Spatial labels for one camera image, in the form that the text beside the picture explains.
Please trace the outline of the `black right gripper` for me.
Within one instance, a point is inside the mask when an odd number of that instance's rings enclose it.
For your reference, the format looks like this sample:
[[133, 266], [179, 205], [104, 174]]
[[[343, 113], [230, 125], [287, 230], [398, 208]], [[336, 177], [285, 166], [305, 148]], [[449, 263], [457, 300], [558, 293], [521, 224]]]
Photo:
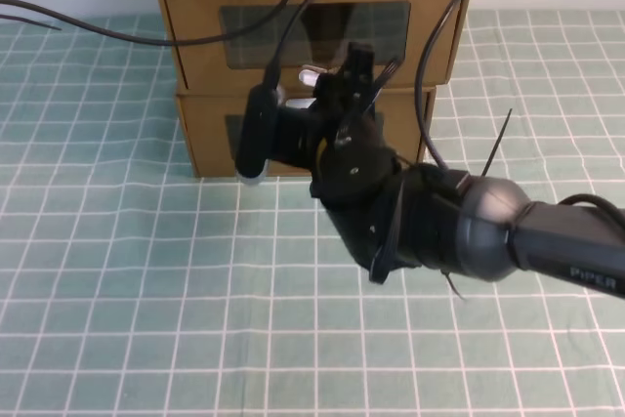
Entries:
[[313, 104], [281, 106], [272, 159], [311, 173], [311, 197], [324, 207], [369, 280], [382, 284], [391, 271], [405, 266], [398, 258], [401, 165], [369, 114], [354, 118], [345, 139], [338, 139], [348, 111], [367, 109], [371, 103], [374, 59], [371, 46], [350, 42], [342, 72], [318, 77]]

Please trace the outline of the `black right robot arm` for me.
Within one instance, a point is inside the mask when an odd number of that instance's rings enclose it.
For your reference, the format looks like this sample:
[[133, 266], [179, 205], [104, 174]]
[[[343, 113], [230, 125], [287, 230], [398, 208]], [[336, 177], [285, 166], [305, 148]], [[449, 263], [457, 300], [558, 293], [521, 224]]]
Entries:
[[593, 194], [549, 204], [509, 180], [403, 166], [375, 116], [399, 62], [375, 74], [373, 59], [351, 44], [343, 65], [316, 80], [310, 106], [281, 106], [271, 151], [311, 173], [312, 197], [372, 282], [420, 267], [488, 282], [522, 270], [623, 295], [621, 209]]

